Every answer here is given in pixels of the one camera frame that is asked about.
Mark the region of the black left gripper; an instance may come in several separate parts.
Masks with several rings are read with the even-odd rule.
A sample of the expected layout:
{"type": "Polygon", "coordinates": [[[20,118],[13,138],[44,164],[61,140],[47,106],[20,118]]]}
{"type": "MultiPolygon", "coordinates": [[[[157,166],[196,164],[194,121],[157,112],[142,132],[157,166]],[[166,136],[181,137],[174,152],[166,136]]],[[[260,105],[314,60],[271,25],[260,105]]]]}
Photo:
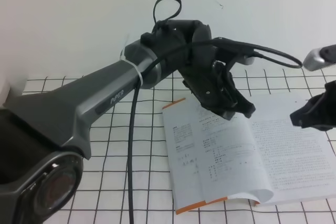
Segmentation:
{"type": "Polygon", "coordinates": [[[215,46],[200,46],[191,49],[185,67],[178,71],[184,85],[198,99],[203,108],[231,120],[236,112],[251,118],[256,108],[233,84],[227,64],[235,54],[215,46]]]}

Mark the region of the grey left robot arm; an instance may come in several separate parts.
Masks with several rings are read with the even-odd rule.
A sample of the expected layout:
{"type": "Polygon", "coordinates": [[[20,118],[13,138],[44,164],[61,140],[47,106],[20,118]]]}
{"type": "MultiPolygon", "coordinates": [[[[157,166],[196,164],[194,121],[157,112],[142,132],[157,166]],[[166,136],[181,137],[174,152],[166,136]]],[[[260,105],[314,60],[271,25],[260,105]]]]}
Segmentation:
{"type": "Polygon", "coordinates": [[[58,89],[22,95],[1,109],[1,223],[42,223],[73,196],[91,157],[91,125],[131,91],[179,71],[201,105],[229,118],[255,108],[230,69],[258,46],[212,38],[198,20],[164,20],[123,58],[58,89]]]}

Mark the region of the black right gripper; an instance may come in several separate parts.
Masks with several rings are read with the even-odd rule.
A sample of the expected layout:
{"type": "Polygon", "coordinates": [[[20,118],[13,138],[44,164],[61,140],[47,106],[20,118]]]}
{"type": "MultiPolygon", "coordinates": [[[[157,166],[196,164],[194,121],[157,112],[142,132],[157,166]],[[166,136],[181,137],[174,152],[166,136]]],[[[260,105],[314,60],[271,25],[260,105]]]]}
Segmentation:
{"type": "Polygon", "coordinates": [[[325,84],[325,92],[311,98],[307,105],[290,114],[294,126],[320,131],[335,128],[335,81],[325,84]]]}

